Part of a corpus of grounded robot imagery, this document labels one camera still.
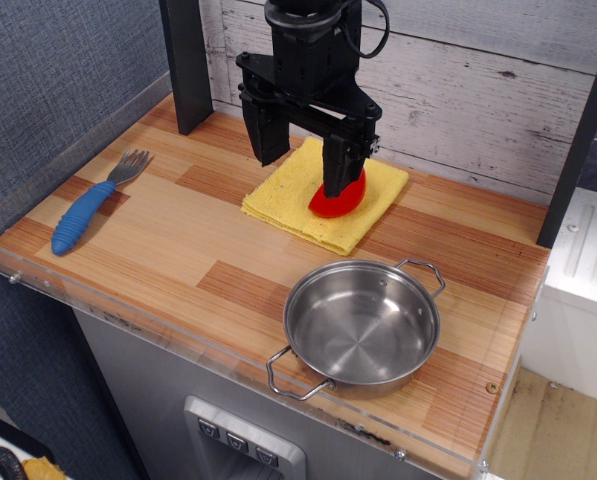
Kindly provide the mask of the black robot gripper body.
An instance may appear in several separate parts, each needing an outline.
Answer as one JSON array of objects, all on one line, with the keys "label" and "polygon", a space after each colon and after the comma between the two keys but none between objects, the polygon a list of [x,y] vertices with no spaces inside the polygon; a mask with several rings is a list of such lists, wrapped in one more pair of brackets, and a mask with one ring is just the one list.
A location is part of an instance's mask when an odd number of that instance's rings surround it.
[{"label": "black robot gripper body", "polygon": [[382,49],[361,50],[361,21],[271,19],[273,53],[243,52],[240,94],[276,103],[289,120],[325,138],[338,134],[363,145],[365,154],[378,141],[375,123],[381,107],[360,89],[355,75],[362,58]]}]

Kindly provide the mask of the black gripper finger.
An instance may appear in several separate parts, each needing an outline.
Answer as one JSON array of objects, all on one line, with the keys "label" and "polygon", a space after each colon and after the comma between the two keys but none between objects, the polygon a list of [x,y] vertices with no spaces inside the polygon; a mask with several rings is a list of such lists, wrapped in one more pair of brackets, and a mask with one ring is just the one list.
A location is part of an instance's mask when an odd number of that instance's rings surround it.
[{"label": "black gripper finger", "polygon": [[366,158],[363,145],[331,134],[323,144],[323,186],[326,198],[337,198],[360,177]]},{"label": "black gripper finger", "polygon": [[276,103],[240,94],[243,119],[255,157],[262,166],[274,163],[290,149],[289,120]]}]

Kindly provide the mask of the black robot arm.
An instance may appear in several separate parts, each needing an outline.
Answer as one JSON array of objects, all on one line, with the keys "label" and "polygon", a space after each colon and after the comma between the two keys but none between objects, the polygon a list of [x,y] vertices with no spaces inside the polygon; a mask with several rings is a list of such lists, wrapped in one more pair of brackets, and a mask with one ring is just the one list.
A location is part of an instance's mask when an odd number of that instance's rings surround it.
[{"label": "black robot arm", "polygon": [[361,50],[359,1],[268,1],[270,55],[236,58],[243,118],[256,158],[269,165],[289,150],[289,128],[321,137],[323,187],[339,197],[376,150],[381,107],[357,84]]}]

